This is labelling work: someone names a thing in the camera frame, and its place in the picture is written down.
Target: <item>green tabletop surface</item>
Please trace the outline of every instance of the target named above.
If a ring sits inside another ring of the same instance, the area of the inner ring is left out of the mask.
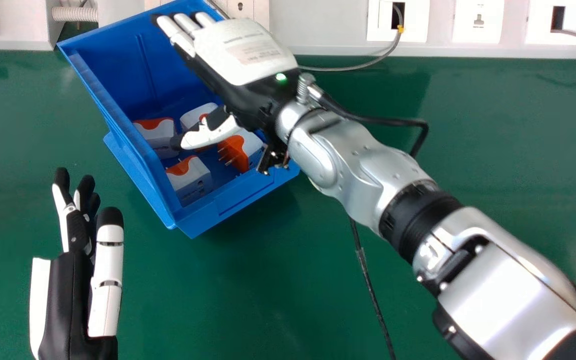
[[[359,114],[428,121],[425,171],[576,281],[576,61],[391,58],[318,79]],[[415,134],[370,129],[406,150]],[[60,252],[59,166],[73,182],[93,174],[102,205],[124,214],[122,360],[387,358],[336,200],[302,174],[190,240],[163,226],[103,144],[107,132],[59,52],[0,52],[0,359],[32,357],[31,261]],[[456,359],[410,266],[359,232],[398,358]]]

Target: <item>black rectangular opening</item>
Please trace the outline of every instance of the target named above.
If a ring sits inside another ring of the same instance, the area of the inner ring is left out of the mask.
[[[397,7],[397,9],[399,9],[399,11],[401,12],[401,17],[403,19],[405,19],[406,2],[393,2],[392,4],[394,7]],[[390,28],[397,30],[397,27],[399,25],[403,25],[403,23],[400,23],[400,16],[398,16],[397,11],[395,11],[394,7],[392,9],[392,24],[391,24]]]
[[[564,27],[564,13],[566,6],[553,6],[552,7],[552,23],[550,23],[550,30],[562,30]]]

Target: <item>orange and white plug adapter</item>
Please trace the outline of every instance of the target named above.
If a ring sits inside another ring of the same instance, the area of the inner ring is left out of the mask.
[[[264,143],[252,132],[240,130],[217,144],[219,161],[234,166],[240,173],[257,167],[264,150]]]
[[[175,166],[167,168],[166,175],[182,207],[187,207],[213,191],[213,177],[210,170],[195,155],[186,157]]]
[[[179,151],[170,147],[170,139],[177,134],[172,118],[137,120],[133,121],[133,124],[160,159],[174,158],[179,155]]]

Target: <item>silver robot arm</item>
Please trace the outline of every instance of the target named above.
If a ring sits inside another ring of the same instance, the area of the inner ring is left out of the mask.
[[[576,286],[407,153],[334,109],[302,74],[276,132],[313,186],[390,243],[437,299],[433,322],[466,359],[576,359]]]

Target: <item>printed label on robotic hand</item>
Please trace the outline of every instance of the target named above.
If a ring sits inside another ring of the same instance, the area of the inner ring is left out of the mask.
[[[271,40],[240,43],[226,49],[242,65],[256,64],[267,60],[281,59],[284,52]]]

